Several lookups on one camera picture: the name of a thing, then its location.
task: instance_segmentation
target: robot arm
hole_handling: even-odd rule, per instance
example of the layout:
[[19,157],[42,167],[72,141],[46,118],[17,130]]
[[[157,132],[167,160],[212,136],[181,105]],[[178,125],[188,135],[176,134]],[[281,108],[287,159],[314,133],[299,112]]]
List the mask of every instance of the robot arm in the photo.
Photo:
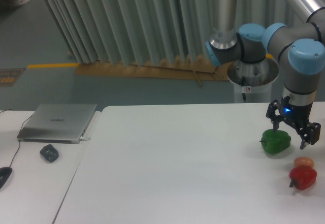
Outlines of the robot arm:
[[322,28],[325,3],[323,0],[287,1],[306,23],[298,28],[275,23],[263,35],[264,47],[285,71],[281,102],[273,101],[266,117],[272,121],[274,131],[282,121],[294,128],[302,139],[300,148],[303,149],[316,143],[320,133],[320,124],[311,123],[309,114],[325,62],[325,48],[321,43],[325,34]]
[[[235,33],[236,0],[215,0],[214,30],[206,46],[215,65],[237,60],[242,63],[237,69],[243,67],[243,71],[247,71],[254,65],[255,71],[261,71],[257,73],[262,75],[261,78],[266,77],[263,71],[269,73],[268,69],[259,69],[265,58],[265,50],[273,55],[285,71],[285,82],[282,99],[269,105],[267,118],[273,122],[274,131],[282,121],[293,127],[302,139],[303,149],[317,142],[320,133],[320,124],[311,123],[309,114],[325,63],[325,2],[287,2],[306,23],[302,27],[292,28],[275,23],[254,36],[254,31]],[[243,86],[247,76],[242,72],[237,77],[237,83]]]

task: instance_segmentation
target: black mouse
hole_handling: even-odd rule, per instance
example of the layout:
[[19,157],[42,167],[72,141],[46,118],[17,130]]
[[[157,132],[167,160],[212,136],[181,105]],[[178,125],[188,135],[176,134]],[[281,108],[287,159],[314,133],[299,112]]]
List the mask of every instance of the black mouse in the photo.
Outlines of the black mouse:
[[0,168],[0,188],[2,188],[3,185],[5,185],[6,181],[10,177],[11,173],[12,173],[11,167],[1,167]]
[[40,154],[48,162],[53,162],[59,157],[59,152],[51,144],[48,144],[48,145],[44,146],[43,149],[40,151]]

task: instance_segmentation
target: white table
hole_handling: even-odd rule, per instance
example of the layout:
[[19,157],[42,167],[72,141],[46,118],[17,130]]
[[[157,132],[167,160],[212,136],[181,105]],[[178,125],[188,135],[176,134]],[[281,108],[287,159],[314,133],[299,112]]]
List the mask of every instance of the white table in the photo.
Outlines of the white table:
[[[0,113],[0,167],[9,166],[19,145],[16,137],[20,127],[32,113]],[[85,137],[91,137],[100,114],[95,113]],[[59,158],[47,163],[40,150],[48,143],[21,142],[11,166],[13,172],[0,189],[0,223],[53,223],[89,143],[53,144]]]
[[[325,103],[310,120],[319,142],[269,156],[268,104],[108,107],[103,110],[55,224],[323,223]],[[305,191],[289,188],[298,156],[318,172]]]

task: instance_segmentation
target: laptop lid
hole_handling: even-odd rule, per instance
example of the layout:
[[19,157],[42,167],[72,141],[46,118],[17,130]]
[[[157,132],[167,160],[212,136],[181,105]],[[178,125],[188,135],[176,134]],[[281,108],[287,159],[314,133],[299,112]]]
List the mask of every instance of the laptop lid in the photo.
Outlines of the laptop lid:
[[17,138],[34,142],[79,142],[95,109],[95,104],[39,105]]

